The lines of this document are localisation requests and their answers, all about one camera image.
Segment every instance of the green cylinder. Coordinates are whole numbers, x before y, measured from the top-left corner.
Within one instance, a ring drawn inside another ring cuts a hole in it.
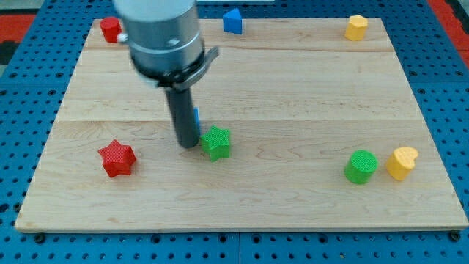
[[[378,160],[373,153],[366,150],[357,150],[350,156],[344,173],[345,177],[352,183],[364,184],[368,183],[377,168]]]

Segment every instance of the yellow heart block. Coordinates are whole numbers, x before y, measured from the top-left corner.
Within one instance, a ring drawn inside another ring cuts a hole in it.
[[[400,147],[393,151],[386,162],[386,169],[396,180],[404,180],[416,167],[418,151],[413,147]]]

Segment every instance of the black cylinder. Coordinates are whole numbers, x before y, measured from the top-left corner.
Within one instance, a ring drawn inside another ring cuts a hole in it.
[[[193,113],[191,88],[182,92],[168,89],[166,99],[179,145],[185,148],[194,147],[199,143],[200,134]]]

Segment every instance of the wood grain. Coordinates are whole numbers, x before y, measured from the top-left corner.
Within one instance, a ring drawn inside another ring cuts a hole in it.
[[[202,131],[229,128],[232,157],[177,145],[163,92],[94,22],[16,221],[21,232],[457,230],[468,220],[379,19],[362,42],[345,19],[248,20],[242,36],[201,21],[221,56],[193,87]],[[97,149],[133,147],[109,179]],[[416,169],[383,164],[401,146]],[[365,186],[343,168],[358,149],[381,165]]]

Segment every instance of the red star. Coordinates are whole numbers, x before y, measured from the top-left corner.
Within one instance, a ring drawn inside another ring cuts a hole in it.
[[[116,139],[109,146],[98,150],[103,157],[103,167],[109,177],[117,175],[130,175],[130,167],[137,160],[132,148],[121,145]]]

